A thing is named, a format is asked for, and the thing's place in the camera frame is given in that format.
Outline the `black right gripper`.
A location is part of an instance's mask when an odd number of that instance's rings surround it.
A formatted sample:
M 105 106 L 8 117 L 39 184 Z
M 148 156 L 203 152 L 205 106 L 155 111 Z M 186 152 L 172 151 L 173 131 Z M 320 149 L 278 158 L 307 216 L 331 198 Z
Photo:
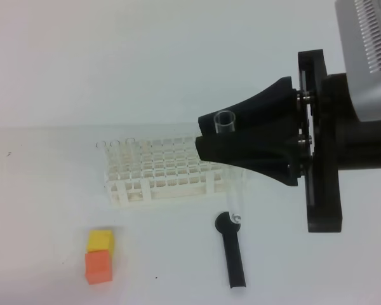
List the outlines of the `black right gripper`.
M 362 122 L 354 111 L 344 73 L 328 74 L 322 50 L 298 53 L 304 132 L 313 127 L 314 152 L 305 166 L 307 229 L 339 233 L 342 207 L 341 170 L 381 168 L 381 121 Z M 297 186 L 300 147 L 295 139 L 267 140 L 239 131 L 274 123 L 297 111 L 297 90 L 290 76 L 225 109 L 198 118 L 203 136 L 196 138 L 201 160 L 257 172 L 286 186 Z

